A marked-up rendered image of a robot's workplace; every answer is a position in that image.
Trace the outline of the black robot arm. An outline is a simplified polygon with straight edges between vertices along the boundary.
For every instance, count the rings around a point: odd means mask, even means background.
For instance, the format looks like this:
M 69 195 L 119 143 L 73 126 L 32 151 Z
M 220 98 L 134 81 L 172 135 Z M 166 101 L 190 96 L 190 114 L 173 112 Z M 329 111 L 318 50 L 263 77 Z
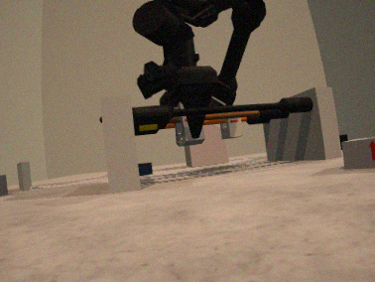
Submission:
M 194 32 L 190 25 L 207 27 L 218 19 L 218 13 L 232 8 L 233 33 L 225 55 L 218 84 L 209 106 L 232 106 L 238 87 L 236 73 L 242 62 L 247 42 L 252 31 L 260 26 L 266 16 L 263 0 L 153 0 L 142 4 L 133 18 L 133 28 L 163 52 L 194 48 Z M 186 24 L 186 23 L 187 24 Z M 189 24 L 189 25 L 188 25 Z M 167 65 L 156 65 L 150 61 L 145 64 L 144 74 L 137 79 L 145 99 L 165 89 L 176 73 L 173 61 L 168 58 Z M 220 102 L 221 101 L 221 102 Z M 223 103 L 225 104 L 223 104 Z M 208 107 L 209 107 L 208 106 Z

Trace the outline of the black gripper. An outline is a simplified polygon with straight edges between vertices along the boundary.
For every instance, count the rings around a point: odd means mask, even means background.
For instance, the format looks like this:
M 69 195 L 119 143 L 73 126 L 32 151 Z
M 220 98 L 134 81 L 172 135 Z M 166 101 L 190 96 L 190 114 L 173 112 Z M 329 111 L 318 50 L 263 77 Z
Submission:
M 169 79 L 165 92 L 159 99 L 160 105 L 171 109 L 181 102 L 184 108 L 208 107 L 218 84 L 217 72 L 211 66 L 198 67 L 199 54 L 189 48 L 177 48 L 164 53 L 163 66 L 173 61 L 176 73 Z M 206 114 L 187 116 L 191 138 L 199 138 Z

